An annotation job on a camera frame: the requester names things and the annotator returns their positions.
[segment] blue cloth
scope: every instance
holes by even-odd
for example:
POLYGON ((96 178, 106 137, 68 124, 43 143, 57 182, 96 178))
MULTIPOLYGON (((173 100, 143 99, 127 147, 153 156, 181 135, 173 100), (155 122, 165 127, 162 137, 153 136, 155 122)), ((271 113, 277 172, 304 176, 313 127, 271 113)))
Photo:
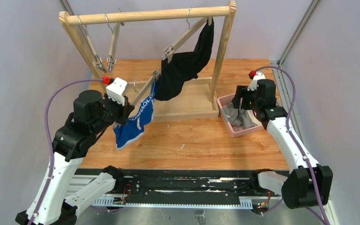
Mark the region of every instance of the blue cloth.
POLYGON ((117 150, 136 141, 144 133, 144 125, 149 124, 154 112, 155 81, 151 85, 151 92, 148 97, 140 102, 139 111, 136 116, 129 117, 126 125, 114 126, 117 150))

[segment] red connector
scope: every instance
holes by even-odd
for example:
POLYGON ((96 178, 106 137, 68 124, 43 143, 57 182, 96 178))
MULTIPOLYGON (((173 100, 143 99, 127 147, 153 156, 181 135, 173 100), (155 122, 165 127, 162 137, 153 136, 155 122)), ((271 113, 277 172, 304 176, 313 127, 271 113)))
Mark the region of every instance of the red connector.
POLYGON ((252 71, 250 71, 250 73, 249 73, 249 78, 250 79, 253 79, 253 77, 256 75, 256 71, 254 71, 254 70, 252 70, 252 71))
POLYGON ((111 78, 109 76, 103 76, 103 84, 110 84, 111 78))

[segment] pink basket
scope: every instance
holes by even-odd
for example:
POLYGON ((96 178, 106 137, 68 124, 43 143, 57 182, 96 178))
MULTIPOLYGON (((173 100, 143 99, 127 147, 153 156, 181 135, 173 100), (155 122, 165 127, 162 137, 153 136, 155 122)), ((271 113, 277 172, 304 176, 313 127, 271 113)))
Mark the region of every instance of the pink basket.
POLYGON ((227 107, 227 104, 234 98, 234 96, 235 96, 235 94, 231 94, 231 95, 226 95, 226 96, 223 96, 223 97, 219 97, 217 99, 218 106, 220 107, 221 118, 223 118, 225 126, 227 127, 227 130, 230 133, 231 138, 235 138, 235 137, 238 137, 238 136, 241 136, 241 135, 249 134, 249 133, 252 133, 254 131, 263 129, 262 123, 255 118, 255 116, 253 115, 251 110, 249 110, 248 113, 249 113, 249 116, 252 119, 252 121, 255 124, 257 124, 256 127, 243 129, 242 127, 233 127, 230 124, 230 122, 228 121, 227 116, 224 113, 223 108, 227 107))

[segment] gray wall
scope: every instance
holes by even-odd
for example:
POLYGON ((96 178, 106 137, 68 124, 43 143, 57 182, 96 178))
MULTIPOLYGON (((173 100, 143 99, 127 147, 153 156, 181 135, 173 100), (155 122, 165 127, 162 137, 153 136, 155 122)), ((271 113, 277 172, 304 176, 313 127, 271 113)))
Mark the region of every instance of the gray wall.
MULTIPOLYGON (((49 96, 62 85, 90 77, 61 27, 58 1, 0 0, 0 225, 15 224, 27 209, 48 164, 43 123, 49 96)), ((59 94, 50 109, 52 134, 86 86, 59 94)))
MULTIPOLYGON (((225 6, 228 0, 69 0, 75 14, 96 14, 159 10, 189 7, 225 6)), ((237 12, 226 58, 278 60, 303 17, 311 0, 238 0, 237 12)), ((198 19, 190 19, 193 24, 198 19)), ((217 54, 223 17, 215 19, 215 42, 212 57, 217 54)), ((107 58, 111 31, 106 24, 88 26, 99 56, 107 58)), ((163 50, 186 30, 185 19, 129 22, 121 27, 116 57, 119 59, 158 59, 163 50)), ((179 51, 194 49, 198 34, 179 51)))
POLYGON ((322 1, 285 69, 304 142, 334 172, 339 222, 360 224, 360 1, 322 1))

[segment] wooden tabletop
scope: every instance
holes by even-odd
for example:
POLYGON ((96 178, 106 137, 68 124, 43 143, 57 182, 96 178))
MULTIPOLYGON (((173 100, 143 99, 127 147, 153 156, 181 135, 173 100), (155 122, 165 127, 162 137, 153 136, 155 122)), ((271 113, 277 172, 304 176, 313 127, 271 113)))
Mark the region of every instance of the wooden tabletop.
MULTIPOLYGON (((146 81, 160 60, 117 60, 113 77, 146 81)), ((252 69, 269 65, 267 59, 226 59, 217 85, 217 97, 233 94, 237 85, 248 85, 252 69)), ((199 77, 212 76, 214 60, 199 77)), ((263 70, 274 80, 270 69, 263 70)), ((91 89, 101 90, 96 82, 91 89)), ((199 120, 152 122, 134 143, 120 151, 109 128, 90 148, 81 167, 153 169, 288 169, 275 140, 266 130, 231 138, 221 117, 199 120)))

